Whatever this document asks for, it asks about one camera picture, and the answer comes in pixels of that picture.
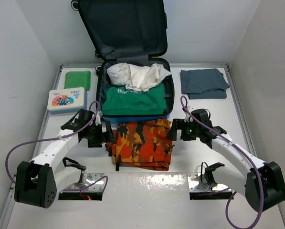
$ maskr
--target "white table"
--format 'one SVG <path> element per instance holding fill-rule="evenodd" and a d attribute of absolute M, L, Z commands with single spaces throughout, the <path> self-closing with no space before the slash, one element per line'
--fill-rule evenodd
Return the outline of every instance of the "white table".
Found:
<path fill-rule="evenodd" d="M 175 85 L 174 109 L 169 117 L 184 118 L 180 105 L 181 70 L 218 68 L 231 85 L 227 99 L 189 100 L 195 109 L 211 111 L 211 120 L 219 125 L 244 148 L 253 150 L 246 128 L 236 89 L 226 65 L 181 65 L 172 64 L 171 72 Z M 54 88 L 62 89 L 66 72 L 91 71 L 91 90 L 88 103 L 95 100 L 97 76 L 90 65 L 64 65 Z M 54 137 L 60 126 L 72 115 L 46 114 L 40 137 Z M 201 162 L 209 165 L 222 162 L 230 165 L 220 154 L 210 150 L 199 141 L 174 143 L 169 172 L 151 172 L 131 167 L 120 167 L 115 171 L 112 159 L 105 148 L 87 147 L 82 141 L 74 147 L 68 157 L 87 166 L 88 172 L 104 172 L 109 177 L 103 201 L 56 200 L 49 209 L 42 209 L 13 202 L 12 192 L 3 212 L 0 226 L 8 229 L 71 229 L 71 228 L 123 228 L 123 229 L 228 229 L 232 228 L 225 218 L 226 200 L 190 200 L 187 173 L 197 172 Z M 37 145 L 35 155 L 49 143 Z M 244 197 L 236 195 L 230 206 L 232 221 L 239 227 L 249 226 L 255 219 L 254 212 Z M 263 213 L 256 229 L 284 229 L 284 224 L 275 206 Z"/>

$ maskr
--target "camouflage garment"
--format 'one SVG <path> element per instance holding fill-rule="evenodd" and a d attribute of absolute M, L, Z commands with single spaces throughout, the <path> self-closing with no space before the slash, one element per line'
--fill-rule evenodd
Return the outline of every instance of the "camouflage garment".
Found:
<path fill-rule="evenodd" d="M 113 131 L 116 144 L 106 144 L 113 163 L 167 171 L 173 149 L 166 139 L 170 125 L 167 119 L 119 124 Z"/>

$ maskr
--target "black suitcase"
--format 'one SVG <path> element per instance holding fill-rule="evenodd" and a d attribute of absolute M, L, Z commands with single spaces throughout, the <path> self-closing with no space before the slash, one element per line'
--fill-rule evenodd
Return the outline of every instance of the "black suitcase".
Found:
<path fill-rule="evenodd" d="M 97 69 L 99 76 L 96 99 L 105 102 L 104 90 L 112 87 L 106 70 L 116 63 L 138 66 L 164 65 L 169 63 L 158 58 L 166 53 L 167 16 L 163 0 L 79 0 L 78 9 L 96 55 L 104 60 Z M 173 110 L 174 84 L 172 76 L 162 81 L 165 88 L 167 108 L 158 115 L 111 115 L 104 116 L 112 123 L 128 123 L 166 118 Z"/>

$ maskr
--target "green folded cloth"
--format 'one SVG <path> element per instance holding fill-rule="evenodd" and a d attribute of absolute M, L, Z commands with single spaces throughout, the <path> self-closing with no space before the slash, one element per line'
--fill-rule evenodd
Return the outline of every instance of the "green folded cloth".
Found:
<path fill-rule="evenodd" d="M 104 115 L 162 115 L 167 107 L 165 88 L 162 83 L 147 92 L 111 87 L 104 91 L 106 101 Z"/>
<path fill-rule="evenodd" d="M 76 87 L 83 87 L 86 91 L 90 90 L 90 71 L 66 73 L 64 89 Z"/>

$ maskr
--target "white wall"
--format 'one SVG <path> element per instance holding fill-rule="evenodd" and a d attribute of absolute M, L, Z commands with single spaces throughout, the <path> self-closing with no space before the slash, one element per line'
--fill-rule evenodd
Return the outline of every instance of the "white wall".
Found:
<path fill-rule="evenodd" d="M 262 0 L 232 72 L 257 153 L 285 178 L 285 0 Z M 285 202 L 280 210 L 285 222 Z"/>
<path fill-rule="evenodd" d="M 5 156 L 13 146 L 37 138 L 56 70 L 16 1 L 0 1 L 0 214 L 11 184 Z M 12 174 L 33 148 L 14 152 Z"/>
<path fill-rule="evenodd" d="M 16 0 L 55 65 L 95 62 L 71 0 Z M 169 62 L 230 62 L 260 0 L 164 0 Z"/>

